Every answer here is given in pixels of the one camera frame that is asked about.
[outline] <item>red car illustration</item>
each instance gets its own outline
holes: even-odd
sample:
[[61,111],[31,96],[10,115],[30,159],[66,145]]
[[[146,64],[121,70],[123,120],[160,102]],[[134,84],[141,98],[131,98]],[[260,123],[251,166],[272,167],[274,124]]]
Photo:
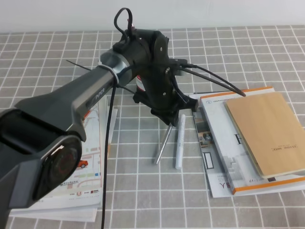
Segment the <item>red car illustration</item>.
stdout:
[[80,160],[80,162],[78,163],[77,168],[81,167],[81,168],[85,168],[88,165],[88,161],[82,161]]

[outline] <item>wooden notebook cover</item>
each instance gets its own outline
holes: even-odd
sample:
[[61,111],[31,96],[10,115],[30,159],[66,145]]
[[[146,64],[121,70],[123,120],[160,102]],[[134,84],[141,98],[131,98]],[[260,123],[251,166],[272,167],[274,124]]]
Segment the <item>wooden notebook cover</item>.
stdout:
[[305,131],[282,94],[251,95],[226,103],[264,178],[305,170]]

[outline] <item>white wall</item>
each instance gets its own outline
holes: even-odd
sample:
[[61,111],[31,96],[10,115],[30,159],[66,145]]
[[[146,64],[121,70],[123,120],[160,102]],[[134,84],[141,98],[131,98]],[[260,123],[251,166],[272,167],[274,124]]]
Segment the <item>white wall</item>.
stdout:
[[0,32],[114,29],[122,7],[137,28],[305,24],[304,0],[1,0]]

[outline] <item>book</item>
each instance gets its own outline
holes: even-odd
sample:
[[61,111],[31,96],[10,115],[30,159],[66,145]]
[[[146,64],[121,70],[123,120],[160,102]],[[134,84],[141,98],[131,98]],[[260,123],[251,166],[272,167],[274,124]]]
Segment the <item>book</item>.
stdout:
[[[72,221],[75,221],[75,218],[77,221],[95,220],[97,208],[102,205],[108,113],[109,106],[107,98],[104,97],[85,115],[83,125],[87,140],[82,143],[81,162],[74,173],[30,208],[13,209],[10,216]],[[113,109],[108,145],[111,143],[116,115],[117,109]]]
[[[227,178],[224,167],[218,155],[217,148],[215,146],[214,137],[211,133],[208,121],[205,117],[202,104],[200,103],[200,97],[219,94],[220,92],[199,93],[189,95],[193,99],[198,100],[198,110],[193,112],[193,119],[198,134],[199,147],[201,156],[203,158],[203,165],[207,182],[209,184],[213,198],[233,197],[231,191],[231,183]],[[298,185],[295,187],[277,188],[276,192],[286,192],[305,189],[304,185]],[[255,194],[272,193],[274,190],[258,189]],[[240,195],[252,195],[253,193],[242,193]]]
[[281,93],[251,95],[226,104],[261,177],[305,170],[305,131]]
[[[272,87],[244,90],[246,95],[274,92]],[[295,190],[305,185],[305,172],[262,178],[253,164],[244,142],[227,111],[226,101],[239,98],[232,92],[201,96],[201,106],[207,118],[224,172],[233,195],[251,195]]]

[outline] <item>white marker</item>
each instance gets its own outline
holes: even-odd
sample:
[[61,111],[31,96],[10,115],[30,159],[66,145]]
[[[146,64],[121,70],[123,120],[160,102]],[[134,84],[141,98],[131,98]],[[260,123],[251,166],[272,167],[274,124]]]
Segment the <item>white marker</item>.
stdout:
[[182,114],[179,118],[179,131],[178,131],[177,153],[176,153],[176,169],[182,168],[184,128],[185,128],[185,115]]

